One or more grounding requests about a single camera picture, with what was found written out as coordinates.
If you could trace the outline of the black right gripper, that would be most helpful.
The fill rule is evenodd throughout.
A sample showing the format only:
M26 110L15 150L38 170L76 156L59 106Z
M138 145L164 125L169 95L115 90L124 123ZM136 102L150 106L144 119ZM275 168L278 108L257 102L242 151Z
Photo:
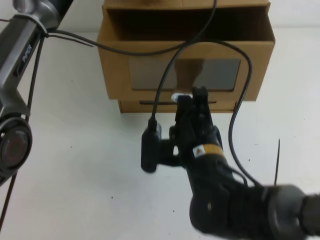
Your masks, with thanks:
M204 203L227 208L234 177L221 146L218 128L213 124L205 87L194 87L193 98L179 96L171 138L181 153L192 191L193 204Z

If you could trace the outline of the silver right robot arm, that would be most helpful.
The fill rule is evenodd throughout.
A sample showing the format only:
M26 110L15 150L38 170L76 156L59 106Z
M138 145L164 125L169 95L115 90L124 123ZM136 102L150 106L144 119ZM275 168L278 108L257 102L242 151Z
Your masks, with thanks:
M320 234L320 197L287 185L237 181L225 157L205 88L176 98L174 139L192 198L189 217L201 233L228 240L305 240Z

